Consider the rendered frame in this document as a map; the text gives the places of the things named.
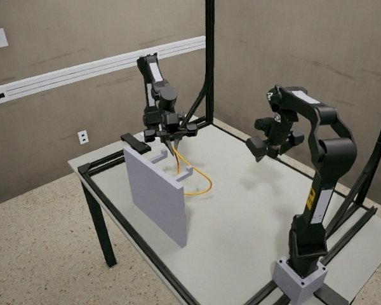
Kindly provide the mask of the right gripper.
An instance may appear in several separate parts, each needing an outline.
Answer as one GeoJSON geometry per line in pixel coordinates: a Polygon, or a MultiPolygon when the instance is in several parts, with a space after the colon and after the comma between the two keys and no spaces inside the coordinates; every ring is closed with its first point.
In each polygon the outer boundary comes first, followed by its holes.
{"type": "Polygon", "coordinates": [[[182,140],[183,134],[185,133],[185,136],[187,137],[197,136],[198,126],[195,123],[191,123],[191,124],[186,124],[185,128],[180,128],[180,129],[178,129],[177,125],[166,125],[166,127],[163,128],[163,125],[162,125],[163,114],[169,115],[169,114],[175,114],[175,112],[166,111],[161,113],[160,120],[161,120],[162,130],[159,132],[155,132],[154,128],[144,130],[144,140],[145,140],[145,143],[154,142],[156,139],[155,137],[159,137],[160,142],[164,143],[165,146],[169,149],[172,156],[174,156],[169,135],[174,135],[174,147],[175,147],[175,150],[177,151],[178,143],[180,140],[182,140]],[[149,136],[146,136],[146,135],[149,135],[149,136]]]}

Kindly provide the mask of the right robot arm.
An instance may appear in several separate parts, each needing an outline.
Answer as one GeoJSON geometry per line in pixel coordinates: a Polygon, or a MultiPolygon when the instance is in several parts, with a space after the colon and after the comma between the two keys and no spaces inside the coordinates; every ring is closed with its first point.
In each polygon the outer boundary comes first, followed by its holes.
{"type": "MultiPolygon", "coordinates": [[[[156,57],[155,55],[139,57],[139,59],[137,59],[137,67],[140,67],[139,71],[144,76],[144,86],[146,89],[145,96],[147,105],[144,109],[145,115],[143,115],[144,125],[147,126],[147,129],[154,128],[155,132],[159,132],[159,124],[161,124],[159,116],[166,111],[175,112],[174,105],[176,104],[178,92],[162,77],[156,57]],[[159,101],[158,107],[156,106],[156,101],[159,101]]],[[[163,128],[169,124],[180,127],[180,121],[185,121],[183,111],[178,112],[178,114],[163,114],[162,125],[163,128]]]]}

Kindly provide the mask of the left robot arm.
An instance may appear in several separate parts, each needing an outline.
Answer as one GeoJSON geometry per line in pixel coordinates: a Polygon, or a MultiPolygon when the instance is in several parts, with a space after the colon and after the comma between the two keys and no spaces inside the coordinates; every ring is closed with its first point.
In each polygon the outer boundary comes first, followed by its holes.
{"type": "Polygon", "coordinates": [[[307,118],[312,126],[308,144],[316,171],[303,214],[293,216],[288,239],[290,259],[286,261],[301,279],[305,279],[319,269],[319,257],[328,255],[323,220],[337,181],[351,169],[358,150],[352,131],[340,119],[337,109],[308,96],[304,87],[275,85],[268,91],[267,100],[276,113],[274,118],[255,121],[255,128],[265,132],[266,137],[271,128],[269,121],[273,120],[279,129],[289,130],[293,123],[286,121],[298,122],[297,113],[307,118]],[[340,138],[318,140],[317,131],[321,125],[330,125],[340,138]]]}

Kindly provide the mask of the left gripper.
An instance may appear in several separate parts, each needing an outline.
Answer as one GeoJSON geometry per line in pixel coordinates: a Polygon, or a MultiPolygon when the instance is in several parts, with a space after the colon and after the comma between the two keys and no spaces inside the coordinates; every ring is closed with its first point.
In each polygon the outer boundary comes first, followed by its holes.
{"type": "Polygon", "coordinates": [[[268,147],[281,145],[279,150],[279,155],[281,156],[304,141],[303,133],[296,126],[292,126],[289,130],[282,130],[277,128],[273,121],[270,121],[269,125],[271,128],[267,140],[261,140],[259,136],[246,140],[246,146],[255,157],[257,163],[266,155],[268,147]]]}

